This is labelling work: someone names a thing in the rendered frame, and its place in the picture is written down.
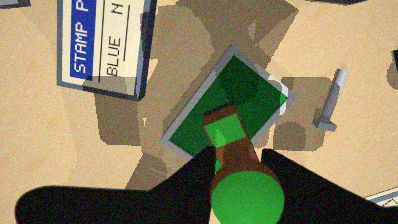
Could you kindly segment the cream paper card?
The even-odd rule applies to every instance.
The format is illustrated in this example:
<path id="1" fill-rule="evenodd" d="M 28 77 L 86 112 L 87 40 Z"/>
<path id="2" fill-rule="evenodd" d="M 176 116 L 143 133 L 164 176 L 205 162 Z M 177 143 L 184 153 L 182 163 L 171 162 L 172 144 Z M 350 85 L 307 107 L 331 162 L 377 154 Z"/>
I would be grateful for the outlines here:
<path id="1" fill-rule="evenodd" d="M 398 187 L 385 190 L 364 198 L 382 207 L 396 206 L 398 205 Z"/>

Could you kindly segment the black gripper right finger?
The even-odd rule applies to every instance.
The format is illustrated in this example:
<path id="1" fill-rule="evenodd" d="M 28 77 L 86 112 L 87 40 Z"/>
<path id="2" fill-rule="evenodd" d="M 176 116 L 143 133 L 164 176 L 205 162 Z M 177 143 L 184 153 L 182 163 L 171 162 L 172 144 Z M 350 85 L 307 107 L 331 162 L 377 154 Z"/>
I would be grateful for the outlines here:
<path id="1" fill-rule="evenodd" d="M 276 224 L 398 224 L 398 205 L 382 207 L 273 149 L 262 149 L 261 162 L 275 173 L 285 198 Z"/>

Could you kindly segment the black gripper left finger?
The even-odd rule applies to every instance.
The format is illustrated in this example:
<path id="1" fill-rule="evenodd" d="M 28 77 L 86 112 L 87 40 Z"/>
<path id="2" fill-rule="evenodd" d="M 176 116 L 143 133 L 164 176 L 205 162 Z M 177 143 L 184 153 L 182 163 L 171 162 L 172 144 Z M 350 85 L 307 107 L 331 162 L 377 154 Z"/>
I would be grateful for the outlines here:
<path id="1" fill-rule="evenodd" d="M 216 148 L 206 146 L 148 190 L 49 185 L 25 192 L 17 224 L 209 224 Z"/>

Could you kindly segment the blue stamp ink pad tin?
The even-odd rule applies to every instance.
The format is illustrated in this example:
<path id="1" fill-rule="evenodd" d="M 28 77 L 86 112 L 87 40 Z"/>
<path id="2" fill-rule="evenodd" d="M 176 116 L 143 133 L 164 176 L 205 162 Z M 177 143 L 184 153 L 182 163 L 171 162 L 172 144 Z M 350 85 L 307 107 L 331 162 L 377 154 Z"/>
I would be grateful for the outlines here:
<path id="1" fill-rule="evenodd" d="M 57 0 L 57 86 L 145 97 L 157 0 Z"/>

